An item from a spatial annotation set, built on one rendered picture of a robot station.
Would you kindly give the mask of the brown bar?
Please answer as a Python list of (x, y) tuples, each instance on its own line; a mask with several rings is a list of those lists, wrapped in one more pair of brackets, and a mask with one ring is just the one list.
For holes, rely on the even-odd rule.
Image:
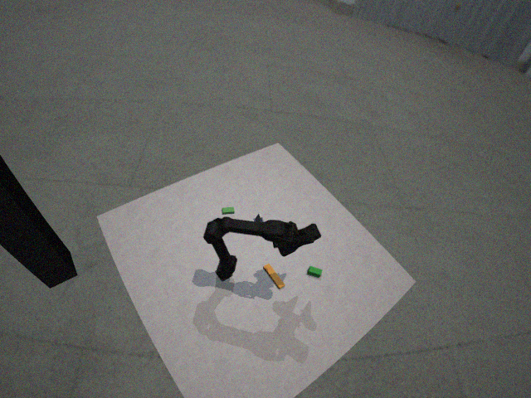
[(285, 284), (282, 282), (279, 275), (274, 271), (274, 269), (272, 268), (272, 266), (270, 266), (270, 264), (263, 266), (263, 268), (266, 271), (266, 273), (270, 276), (270, 278), (274, 281), (278, 289), (285, 287)]

